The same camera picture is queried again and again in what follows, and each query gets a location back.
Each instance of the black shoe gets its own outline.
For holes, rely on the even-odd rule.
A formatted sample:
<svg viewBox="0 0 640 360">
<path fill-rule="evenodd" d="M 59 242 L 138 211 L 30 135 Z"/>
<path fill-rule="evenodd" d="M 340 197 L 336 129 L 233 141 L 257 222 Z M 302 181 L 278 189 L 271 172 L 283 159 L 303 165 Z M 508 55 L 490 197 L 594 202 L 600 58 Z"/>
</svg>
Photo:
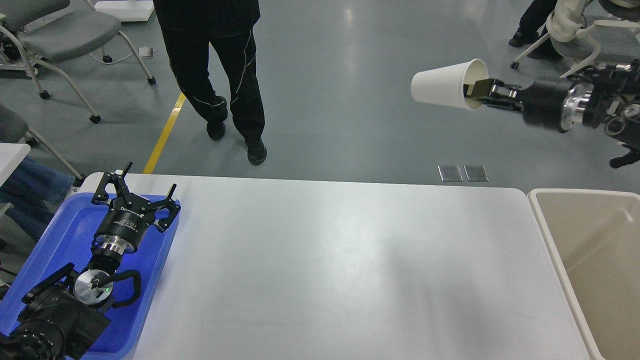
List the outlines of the black shoe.
<svg viewBox="0 0 640 360">
<path fill-rule="evenodd" d="M 227 127 L 225 127 L 225 123 L 221 122 L 218 125 L 208 122 L 207 123 L 207 134 L 213 141 L 220 141 L 223 137 L 225 137 L 225 133 L 227 132 Z"/>
<path fill-rule="evenodd" d="M 520 47 L 525 44 L 533 44 L 536 42 L 537 39 L 538 39 L 538 33 L 523 34 L 519 31 L 516 31 L 516 33 L 513 34 L 513 38 L 509 40 L 509 45 L 513 47 Z"/>
<path fill-rule="evenodd" d="M 554 46 L 551 43 L 547 45 L 546 42 L 542 43 L 542 45 L 537 47 L 534 51 L 531 51 L 527 57 L 548 61 L 560 61 L 564 58 L 564 56 L 560 55 L 560 53 L 554 49 Z"/>
<path fill-rule="evenodd" d="M 261 139 L 247 140 L 246 142 L 246 157 L 249 159 L 251 165 L 260 165 L 267 158 L 267 148 L 262 143 Z"/>
</svg>

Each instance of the white table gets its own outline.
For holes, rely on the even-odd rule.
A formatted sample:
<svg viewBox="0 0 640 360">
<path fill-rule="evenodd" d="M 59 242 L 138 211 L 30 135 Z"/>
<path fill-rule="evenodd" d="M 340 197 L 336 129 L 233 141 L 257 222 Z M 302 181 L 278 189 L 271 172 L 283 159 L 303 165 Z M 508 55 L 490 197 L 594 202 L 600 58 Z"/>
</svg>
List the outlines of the white table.
<svg viewBox="0 0 640 360">
<path fill-rule="evenodd" d="M 0 143 L 0 185 L 20 165 L 31 147 L 24 143 Z"/>
<path fill-rule="evenodd" d="M 129 359 L 589 358 L 518 190 L 126 180 L 182 203 Z"/>
</svg>

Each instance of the gray chair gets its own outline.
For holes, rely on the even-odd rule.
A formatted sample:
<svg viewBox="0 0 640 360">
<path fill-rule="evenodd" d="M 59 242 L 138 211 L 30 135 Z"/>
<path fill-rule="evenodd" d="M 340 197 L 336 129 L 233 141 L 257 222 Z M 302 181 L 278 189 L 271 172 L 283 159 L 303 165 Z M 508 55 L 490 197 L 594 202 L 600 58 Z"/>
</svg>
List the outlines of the gray chair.
<svg viewBox="0 0 640 360">
<path fill-rule="evenodd" d="M 70 0 L 0 0 L 0 14 L 5 16 L 4 20 L 0 20 L 0 32 L 19 50 L 27 73 L 36 85 L 41 98 L 48 99 L 50 95 L 42 89 L 36 78 L 33 67 L 35 64 L 62 75 L 91 111 L 92 115 L 89 119 L 97 124 L 101 120 L 100 115 L 67 74 L 55 67 L 53 63 L 75 59 L 98 49 L 102 52 L 103 61 L 110 62 L 110 57 L 105 56 L 102 47 L 114 37 L 120 36 L 127 42 L 144 70 L 148 83 L 153 85 L 156 79 L 138 56 L 137 50 L 134 49 L 127 35 L 120 31 L 122 25 L 118 18 L 97 12 L 89 0 L 85 2 L 90 9 L 76 10 L 37 29 L 24 32 L 22 28 L 25 25 L 68 7 Z"/>
<path fill-rule="evenodd" d="M 25 139 L 26 143 L 32 147 L 37 143 L 42 143 L 42 145 L 51 151 L 51 153 L 73 173 L 74 177 L 76 177 L 76 183 L 82 183 L 84 181 L 85 176 L 71 166 L 47 140 L 40 136 L 34 129 L 31 129 L 20 115 L 4 107 L 0 102 L 0 142 L 18 143 L 22 139 Z"/>
</svg>

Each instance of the person's leg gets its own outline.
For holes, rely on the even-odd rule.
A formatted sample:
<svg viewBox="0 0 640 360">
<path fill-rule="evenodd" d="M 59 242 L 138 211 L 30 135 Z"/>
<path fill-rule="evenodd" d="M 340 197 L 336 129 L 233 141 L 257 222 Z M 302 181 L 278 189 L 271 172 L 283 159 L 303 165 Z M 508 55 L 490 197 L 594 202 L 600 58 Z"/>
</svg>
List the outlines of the person's leg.
<svg viewBox="0 0 640 360">
<path fill-rule="evenodd" d="M 172 31 L 164 28 L 162 34 L 178 87 L 196 112 L 207 121 L 207 130 L 210 127 L 221 128 L 227 118 L 227 102 L 222 96 L 216 95 L 209 81 L 208 34 L 206 31 Z"/>
<path fill-rule="evenodd" d="M 6 214 L 32 239 L 38 241 L 53 213 L 44 201 L 60 204 L 74 178 L 31 159 L 24 158 L 0 186 L 0 202 L 11 202 Z"/>
<path fill-rule="evenodd" d="M 256 77 L 253 31 L 210 41 L 229 79 L 234 125 L 247 142 L 258 141 L 264 130 L 264 109 Z"/>
<path fill-rule="evenodd" d="M 11 202 L 10 217 L 33 241 L 38 241 L 53 218 L 53 213 L 41 199 L 7 192 L 0 187 L 0 202 Z"/>
<path fill-rule="evenodd" d="M 554 11 L 556 3 L 557 0 L 534 0 L 520 18 L 518 31 L 524 34 L 537 32 Z"/>
<path fill-rule="evenodd" d="M 74 177 L 24 158 L 2 185 L 6 192 L 25 194 L 55 205 L 60 204 L 74 183 Z"/>
<path fill-rule="evenodd" d="M 556 3 L 557 0 L 534 0 L 520 18 L 518 30 L 509 40 L 509 45 L 520 47 L 535 42 L 538 39 L 538 29 L 545 24 Z"/>
</svg>

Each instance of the beige bin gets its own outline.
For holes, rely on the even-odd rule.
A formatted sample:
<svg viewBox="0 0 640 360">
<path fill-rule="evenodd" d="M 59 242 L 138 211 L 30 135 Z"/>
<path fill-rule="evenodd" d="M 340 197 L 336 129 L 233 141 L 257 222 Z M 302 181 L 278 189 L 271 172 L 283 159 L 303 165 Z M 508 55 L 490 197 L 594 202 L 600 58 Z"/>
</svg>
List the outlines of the beige bin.
<svg viewBox="0 0 640 360">
<path fill-rule="evenodd" d="M 535 189 L 529 201 L 593 360 L 640 360 L 640 196 Z"/>
</svg>

